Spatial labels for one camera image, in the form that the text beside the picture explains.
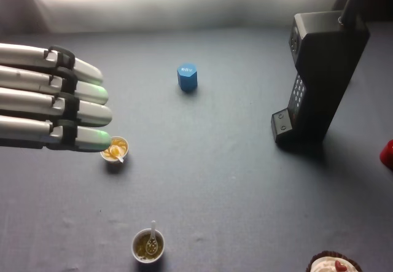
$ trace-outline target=bowl with orange food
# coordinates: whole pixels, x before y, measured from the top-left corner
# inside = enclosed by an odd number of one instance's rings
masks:
[[[123,137],[112,137],[111,146],[101,151],[101,156],[108,163],[122,163],[128,154],[128,142]]]

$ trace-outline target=table surface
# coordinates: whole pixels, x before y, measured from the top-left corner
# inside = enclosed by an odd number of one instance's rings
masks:
[[[270,117],[296,70],[288,29],[6,37],[62,45],[105,76],[121,170],[98,153],[0,148],[0,271],[304,271],[330,249],[364,271],[393,265],[392,24],[371,38],[320,151],[285,152]],[[176,68],[198,68],[186,95]],[[165,256],[131,240],[156,220]]]

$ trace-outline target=red heart decoration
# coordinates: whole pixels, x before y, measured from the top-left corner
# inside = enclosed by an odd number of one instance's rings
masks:
[[[343,264],[341,264],[339,261],[336,261],[334,263],[334,265],[336,267],[337,272],[345,272],[347,270],[347,268]]]

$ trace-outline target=white bowl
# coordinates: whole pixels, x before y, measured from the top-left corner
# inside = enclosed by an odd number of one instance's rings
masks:
[[[126,144],[127,150],[126,150],[125,153],[122,155],[122,158],[125,159],[125,157],[126,157],[127,154],[128,154],[128,148],[129,148],[129,147],[128,147],[128,142],[127,142],[127,140],[124,139],[123,137],[120,137],[120,136],[113,136],[113,137],[112,137],[112,140],[121,140],[121,141],[123,141],[123,142]],[[103,152],[103,151],[101,151],[100,154],[101,154],[101,156],[103,157],[103,159],[105,159],[108,163],[121,163],[120,160],[118,160],[117,158],[106,157],[106,156],[104,155],[104,152]]]
[[[146,234],[150,234],[151,231],[152,231],[151,228],[143,229],[143,230],[139,231],[139,232],[135,235],[135,237],[134,237],[134,239],[133,239],[133,243],[132,243],[132,245],[131,245],[131,251],[132,251],[132,253],[133,253],[134,258],[135,258],[138,262],[143,263],[143,264],[151,264],[151,263],[157,262],[157,261],[162,257],[162,255],[164,254],[164,250],[165,250],[165,239],[164,239],[164,236],[161,234],[161,232],[159,232],[158,230],[156,230],[156,231],[155,231],[155,237],[156,237],[156,238],[160,238],[160,239],[162,240],[162,245],[163,245],[163,247],[162,247],[161,254],[157,255],[157,256],[156,256],[154,259],[152,259],[152,260],[141,260],[141,259],[136,255],[136,253],[135,253],[136,243],[138,242],[139,238],[140,238],[141,236],[146,235]]]

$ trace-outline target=white frosting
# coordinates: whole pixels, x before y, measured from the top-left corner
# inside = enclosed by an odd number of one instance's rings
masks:
[[[311,265],[310,272],[337,272],[335,262],[339,261],[347,269],[346,272],[358,272],[356,268],[343,258],[322,257]]]

